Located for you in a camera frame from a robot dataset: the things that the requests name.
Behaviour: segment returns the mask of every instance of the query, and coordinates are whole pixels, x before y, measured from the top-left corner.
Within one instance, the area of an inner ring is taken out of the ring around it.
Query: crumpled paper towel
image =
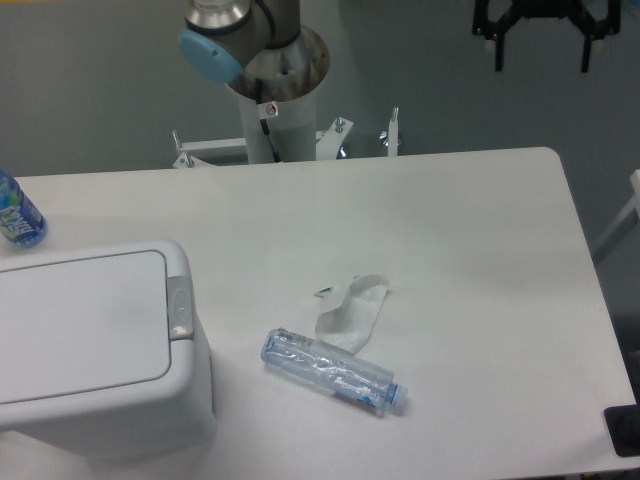
[[[384,276],[364,275],[318,292],[322,304],[316,338],[358,353],[371,336],[388,289],[389,280]]]

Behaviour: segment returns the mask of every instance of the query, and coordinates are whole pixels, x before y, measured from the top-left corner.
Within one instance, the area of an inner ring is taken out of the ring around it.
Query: black object
[[[610,407],[604,411],[613,448],[619,457],[640,456],[640,411],[637,405]]]
[[[473,13],[474,35],[483,35],[496,42],[496,72],[504,63],[504,39],[511,27],[521,18],[564,18],[571,20],[584,35],[581,71],[589,70],[591,42],[620,31],[621,0],[607,0],[607,17],[595,20],[582,0],[512,0],[512,5],[497,22],[489,20],[489,0],[476,0]]]

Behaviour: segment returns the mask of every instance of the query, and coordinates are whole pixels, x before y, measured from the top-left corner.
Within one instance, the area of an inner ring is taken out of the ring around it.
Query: blue label
[[[36,237],[42,224],[42,215],[22,192],[17,203],[0,210],[0,230],[12,242],[21,243]]]

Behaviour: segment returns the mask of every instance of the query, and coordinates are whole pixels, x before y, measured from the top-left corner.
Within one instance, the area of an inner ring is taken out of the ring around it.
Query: tabletop
[[[544,148],[19,179],[50,224],[0,260],[178,241],[213,351],[212,442],[87,461],[0,434],[0,478],[500,479],[640,466],[603,410],[634,403],[558,156]],[[358,354],[409,390],[376,417],[265,368],[313,293],[390,281]]]

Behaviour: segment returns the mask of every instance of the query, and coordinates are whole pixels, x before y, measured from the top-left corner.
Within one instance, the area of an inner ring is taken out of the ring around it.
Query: plastic water bottle
[[[36,206],[11,175],[0,170],[0,232],[15,245],[33,247],[47,233],[47,224]]]
[[[262,360],[370,405],[378,415],[386,409],[402,413],[407,398],[407,389],[393,383],[393,372],[283,328],[269,332]]]

